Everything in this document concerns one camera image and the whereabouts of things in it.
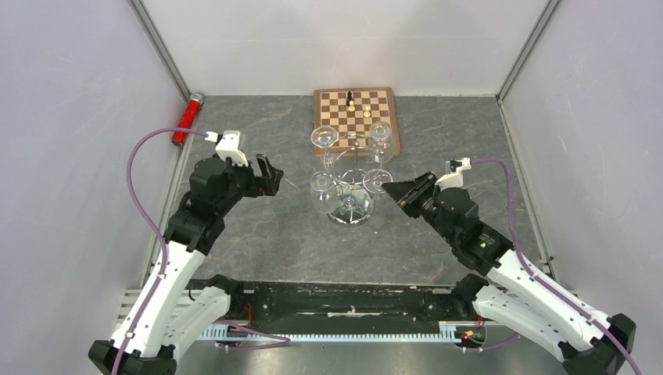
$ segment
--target wooden chessboard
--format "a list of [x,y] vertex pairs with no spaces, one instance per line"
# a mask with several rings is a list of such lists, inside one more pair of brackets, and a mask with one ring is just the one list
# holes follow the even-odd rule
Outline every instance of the wooden chessboard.
[[[353,93],[355,111],[349,112],[346,107],[348,91]],[[371,116],[364,117],[364,107],[371,107]],[[372,88],[329,88],[315,91],[315,122],[314,129],[321,126],[334,127],[339,136],[350,133],[368,135],[368,129],[378,121],[385,121],[391,125],[396,148],[395,155],[400,154],[400,139],[398,135],[398,122],[393,102],[393,91],[390,87]],[[361,146],[366,145],[366,138],[358,139]],[[331,152],[338,153],[349,148],[354,139],[342,139]],[[315,155],[322,155],[323,148],[314,146]]]

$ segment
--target white wall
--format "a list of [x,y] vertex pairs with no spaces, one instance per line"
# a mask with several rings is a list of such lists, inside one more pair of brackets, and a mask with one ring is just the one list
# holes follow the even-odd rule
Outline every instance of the white wall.
[[663,337],[661,20],[658,0],[562,2],[505,103],[560,278],[636,321],[645,374]]
[[545,0],[145,0],[207,95],[494,95]]
[[[126,160],[184,103],[124,1],[0,2],[0,50],[0,372],[99,373],[88,349],[149,255]],[[174,156],[167,136],[138,156],[153,215]]]

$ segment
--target red cylinder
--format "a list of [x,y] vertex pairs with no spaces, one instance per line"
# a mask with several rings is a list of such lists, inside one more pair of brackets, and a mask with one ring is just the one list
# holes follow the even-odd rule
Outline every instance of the red cylinder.
[[[191,126],[193,126],[193,120],[195,120],[195,117],[198,116],[198,111],[200,110],[200,106],[202,105],[204,98],[205,97],[199,92],[191,94],[191,98],[188,102],[185,113],[182,115],[180,123],[177,125],[177,127],[191,129]],[[176,131],[172,138],[173,144],[178,146],[184,145],[187,135],[188,134],[185,132]]]

